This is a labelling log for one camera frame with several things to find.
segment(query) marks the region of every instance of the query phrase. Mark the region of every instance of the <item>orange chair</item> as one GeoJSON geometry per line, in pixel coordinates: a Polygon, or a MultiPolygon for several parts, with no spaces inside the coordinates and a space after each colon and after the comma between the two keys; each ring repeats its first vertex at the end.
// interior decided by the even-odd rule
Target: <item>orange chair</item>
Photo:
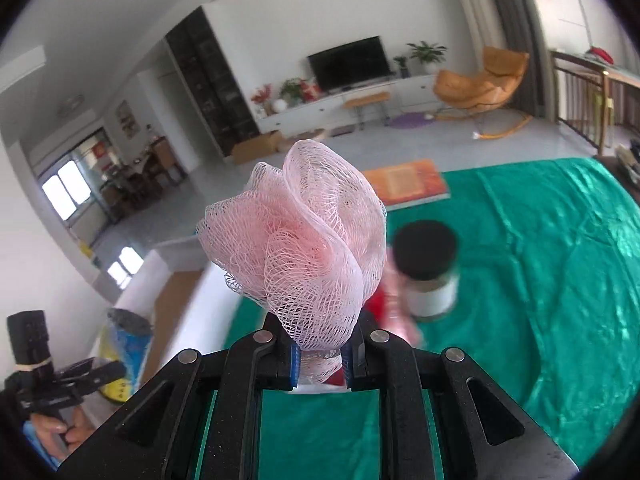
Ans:
{"type": "Polygon", "coordinates": [[[484,70],[473,77],[440,70],[433,92],[444,104],[464,110],[474,119],[478,128],[474,132],[475,139],[499,139],[523,127],[531,116],[521,112],[523,119],[513,128],[498,134],[484,134],[478,115],[507,104],[524,78],[529,54],[486,46],[482,57],[484,70]]]}

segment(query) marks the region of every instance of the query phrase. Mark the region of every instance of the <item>black bookcase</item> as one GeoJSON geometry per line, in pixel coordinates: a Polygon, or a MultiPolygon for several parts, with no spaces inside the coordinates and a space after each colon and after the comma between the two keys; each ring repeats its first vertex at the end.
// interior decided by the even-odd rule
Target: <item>black bookcase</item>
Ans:
{"type": "Polygon", "coordinates": [[[202,7],[166,35],[194,101],[225,156],[260,134],[202,7]]]}

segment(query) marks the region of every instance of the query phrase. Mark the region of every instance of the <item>white ball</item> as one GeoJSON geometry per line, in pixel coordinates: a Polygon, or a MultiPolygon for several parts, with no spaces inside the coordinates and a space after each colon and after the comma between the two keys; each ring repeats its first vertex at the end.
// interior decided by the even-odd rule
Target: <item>white ball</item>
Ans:
{"type": "Polygon", "coordinates": [[[273,102],[271,107],[273,108],[274,112],[276,112],[277,114],[281,114],[289,107],[289,105],[284,99],[277,99],[273,102]]]}

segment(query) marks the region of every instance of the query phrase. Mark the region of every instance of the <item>vase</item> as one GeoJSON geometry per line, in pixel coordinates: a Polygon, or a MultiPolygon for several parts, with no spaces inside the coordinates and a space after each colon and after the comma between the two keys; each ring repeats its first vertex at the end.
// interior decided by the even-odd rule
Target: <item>vase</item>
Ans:
{"type": "Polygon", "coordinates": [[[264,108],[264,103],[255,103],[255,116],[257,119],[264,119],[267,117],[267,110],[264,108]]]}
{"type": "Polygon", "coordinates": [[[284,99],[276,99],[271,105],[271,108],[273,108],[273,111],[277,114],[283,113],[283,111],[285,111],[288,107],[289,105],[284,99]]]}
{"type": "Polygon", "coordinates": [[[302,97],[292,97],[289,96],[289,108],[294,108],[303,103],[302,97]]]}
{"type": "Polygon", "coordinates": [[[436,63],[422,62],[422,68],[424,69],[424,72],[428,75],[436,75],[440,70],[436,63]]]}

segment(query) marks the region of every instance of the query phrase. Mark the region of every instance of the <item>television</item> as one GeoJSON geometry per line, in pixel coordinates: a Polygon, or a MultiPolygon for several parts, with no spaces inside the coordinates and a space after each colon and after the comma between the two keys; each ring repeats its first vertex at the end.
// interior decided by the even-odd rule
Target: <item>television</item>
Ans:
{"type": "Polygon", "coordinates": [[[391,75],[379,36],[318,52],[309,63],[324,92],[391,75]]]}

